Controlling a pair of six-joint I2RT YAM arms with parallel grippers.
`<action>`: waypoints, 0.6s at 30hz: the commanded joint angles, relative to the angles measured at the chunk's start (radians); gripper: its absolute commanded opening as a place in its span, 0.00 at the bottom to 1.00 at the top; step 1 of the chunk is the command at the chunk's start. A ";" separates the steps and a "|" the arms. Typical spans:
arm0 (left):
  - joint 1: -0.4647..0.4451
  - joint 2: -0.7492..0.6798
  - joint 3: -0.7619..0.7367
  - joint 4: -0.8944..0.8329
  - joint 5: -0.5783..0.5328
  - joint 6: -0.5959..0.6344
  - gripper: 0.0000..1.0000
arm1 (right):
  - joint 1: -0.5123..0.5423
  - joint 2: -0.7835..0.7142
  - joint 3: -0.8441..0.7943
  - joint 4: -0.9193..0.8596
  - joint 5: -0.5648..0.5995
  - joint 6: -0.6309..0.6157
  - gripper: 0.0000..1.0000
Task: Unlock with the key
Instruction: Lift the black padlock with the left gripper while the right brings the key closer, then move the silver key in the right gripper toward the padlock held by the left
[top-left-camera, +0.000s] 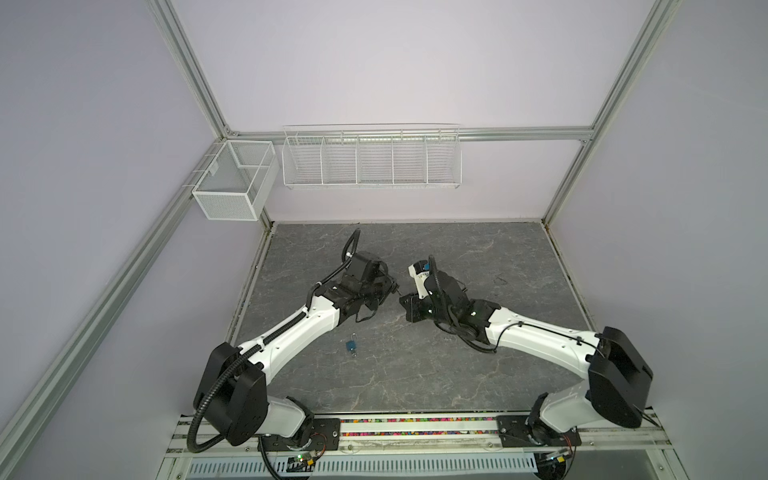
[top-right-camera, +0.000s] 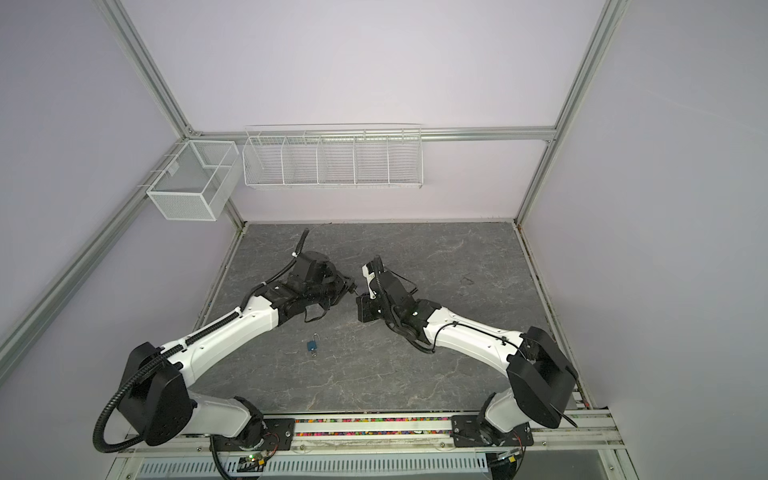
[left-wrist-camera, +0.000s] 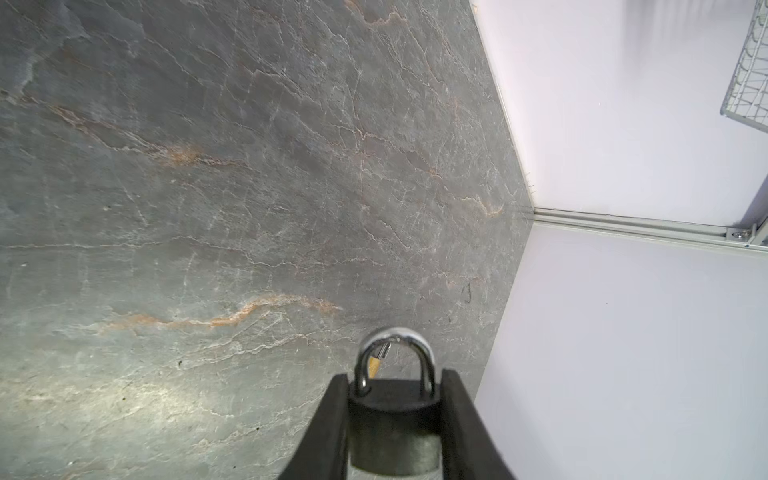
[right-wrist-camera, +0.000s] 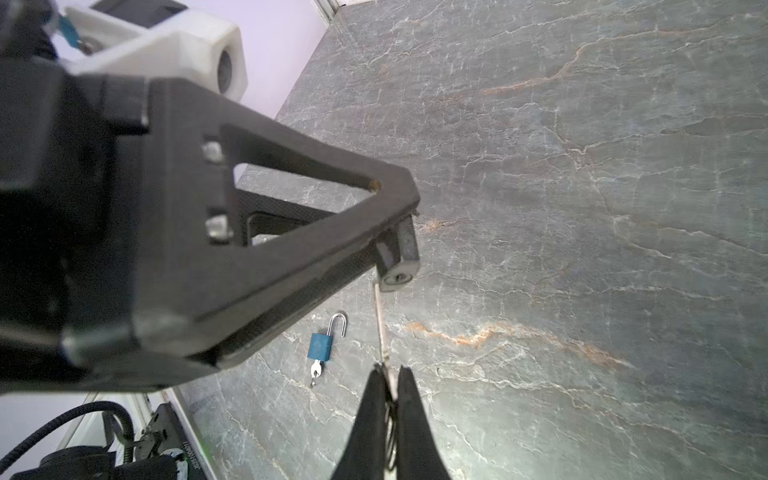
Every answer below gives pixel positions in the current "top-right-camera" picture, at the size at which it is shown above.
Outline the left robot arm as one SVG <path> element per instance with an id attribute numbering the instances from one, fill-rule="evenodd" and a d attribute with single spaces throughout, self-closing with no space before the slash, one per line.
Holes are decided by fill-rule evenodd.
<path id="1" fill-rule="evenodd" d="M 229 313 L 162 346 L 145 342 L 126 361 L 120 385 L 95 422 L 92 444 L 116 453 L 144 443 L 162 445 L 181 435 L 224 438 L 242 450 L 269 436 L 263 413 L 242 397 L 218 398 L 191 391 L 208 370 L 256 337 L 311 307 L 327 313 L 354 280 L 324 254 L 298 241 L 289 263 L 256 284 Z"/>

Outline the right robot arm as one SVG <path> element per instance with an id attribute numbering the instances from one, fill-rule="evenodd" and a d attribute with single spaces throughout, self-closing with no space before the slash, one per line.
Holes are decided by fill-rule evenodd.
<path id="1" fill-rule="evenodd" d="M 422 353 L 451 349 L 507 379 L 506 390 L 491 394 L 470 422 L 474 431 L 466 435 L 456 427 L 456 436 L 482 446 L 501 446 L 512 437 L 525 447 L 518 430 L 530 423 L 548 429 L 557 429 L 562 422 L 577 425 L 566 410 L 578 373 L 546 331 L 503 330 L 462 317 L 437 302 L 417 299 L 378 256 L 362 272 L 368 292 L 357 299 L 361 322 L 381 319 Z"/>

